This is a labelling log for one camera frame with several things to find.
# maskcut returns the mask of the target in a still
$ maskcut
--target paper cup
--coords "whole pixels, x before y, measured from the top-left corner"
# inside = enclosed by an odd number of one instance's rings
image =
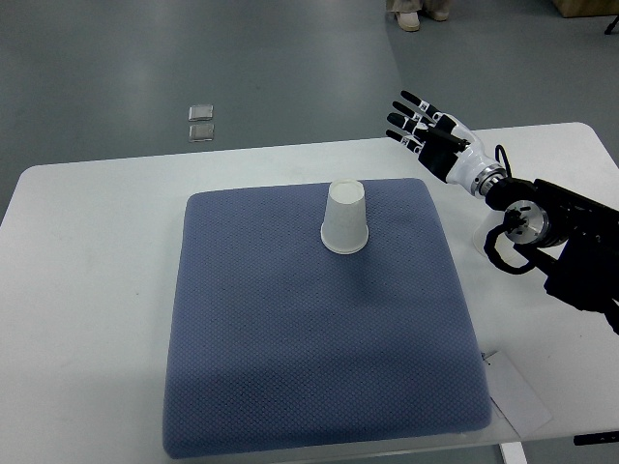
[[[473,234],[473,245],[483,255],[486,256],[484,245],[486,244],[486,235],[497,225],[503,223],[504,212],[491,211],[484,219],[484,222],[477,228]],[[517,256],[514,250],[514,244],[508,239],[505,234],[499,235],[496,240],[496,250],[499,252],[503,261],[509,261]]]
[[[326,248],[338,254],[355,253],[366,245],[366,192],[360,182],[341,179],[329,185],[320,237]]]

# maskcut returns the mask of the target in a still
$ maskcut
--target person's foot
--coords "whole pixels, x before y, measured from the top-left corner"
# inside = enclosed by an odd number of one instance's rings
[[[446,21],[449,17],[449,11],[438,11],[438,12],[429,12],[425,11],[425,13],[434,19],[435,21]]]
[[[415,32],[419,31],[419,17],[417,16],[417,12],[413,13],[396,13],[396,17],[398,18],[399,27],[401,27],[406,32]]]

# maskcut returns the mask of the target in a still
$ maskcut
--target blue cushion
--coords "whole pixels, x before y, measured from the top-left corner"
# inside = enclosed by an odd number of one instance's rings
[[[465,432],[482,360],[423,182],[363,181],[368,244],[322,245],[328,184],[188,202],[169,344],[171,457]]]

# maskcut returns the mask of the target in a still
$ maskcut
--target white robotic hand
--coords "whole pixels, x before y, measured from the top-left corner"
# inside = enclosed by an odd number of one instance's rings
[[[394,101],[402,114],[391,113],[388,121],[408,133],[392,130],[387,135],[406,146],[434,176],[447,184],[459,184],[475,196],[507,176],[503,166],[486,156],[484,144],[469,128],[405,90],[401,95],[417,109]]]

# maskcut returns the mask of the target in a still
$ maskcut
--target concrete floor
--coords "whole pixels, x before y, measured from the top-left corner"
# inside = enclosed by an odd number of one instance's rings
[[[32,165],[380,137],[402,88],[471,129],[586,123],[617,162],[611,20],[565,19],[550,0],[467,0],[410,34],[380,0],[4,0],[0,218]],[[188,108],[203,102],[215,140],[190,144]],[[619,456],[571,439],[525,450],[532,464]],[[501,457],[488,447],[374,462]]]

